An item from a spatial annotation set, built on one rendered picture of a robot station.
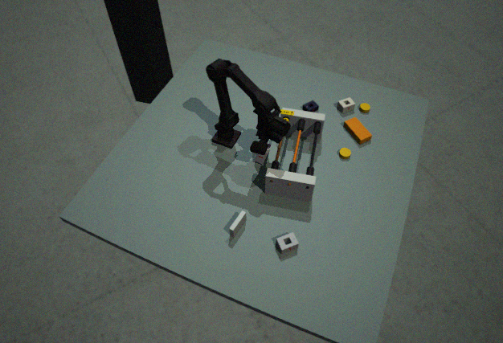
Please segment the orange rectangular block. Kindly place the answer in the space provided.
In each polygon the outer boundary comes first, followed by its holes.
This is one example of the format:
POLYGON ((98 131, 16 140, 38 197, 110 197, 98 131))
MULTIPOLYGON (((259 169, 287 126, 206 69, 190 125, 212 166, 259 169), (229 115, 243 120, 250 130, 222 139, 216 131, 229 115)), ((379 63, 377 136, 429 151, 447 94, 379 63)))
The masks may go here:
POLYGON ((352 118, 351 120, 345 120, 344 126, 355 138, 355 141, 359 144, 371 140, 372 134, 363 126, 358 119, 352 118))

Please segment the yellow disc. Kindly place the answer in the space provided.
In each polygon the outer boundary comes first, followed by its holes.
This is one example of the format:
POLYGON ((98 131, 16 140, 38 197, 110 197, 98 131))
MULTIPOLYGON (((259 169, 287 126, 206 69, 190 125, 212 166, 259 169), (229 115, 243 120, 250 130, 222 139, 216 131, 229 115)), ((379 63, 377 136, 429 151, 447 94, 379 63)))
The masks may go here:
POLYGON ((348 159, 348 158, 350 158, 350 154, 351 154, 351 151, 349 149, 347 149, 347 148, 340 149, 339 156, 342 159, 348 159))
POLYGON ((360 105, 359 110, 364 113, 368 113, 370 111, 370 106, 367 103, 363 103, 360 105))

